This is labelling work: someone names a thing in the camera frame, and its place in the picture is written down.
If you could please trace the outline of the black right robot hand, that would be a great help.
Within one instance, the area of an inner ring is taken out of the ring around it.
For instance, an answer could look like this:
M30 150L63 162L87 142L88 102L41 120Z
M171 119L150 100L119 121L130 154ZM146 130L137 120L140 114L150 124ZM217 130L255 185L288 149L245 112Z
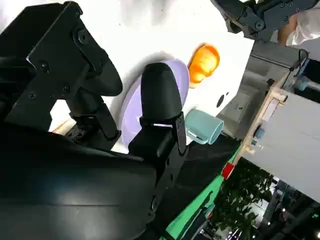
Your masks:
M187 153L176 79L148 64L127 154L103 101L122 92L74 1L26 7L0 35L0 237L137 240Z

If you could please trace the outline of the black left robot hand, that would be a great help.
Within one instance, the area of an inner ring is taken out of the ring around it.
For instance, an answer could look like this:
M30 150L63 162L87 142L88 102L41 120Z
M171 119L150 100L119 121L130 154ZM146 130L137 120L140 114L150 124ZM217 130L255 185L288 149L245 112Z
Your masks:
M301 0L212 0L231 33L243 32L246 38L269 40L274 31L301 12Z

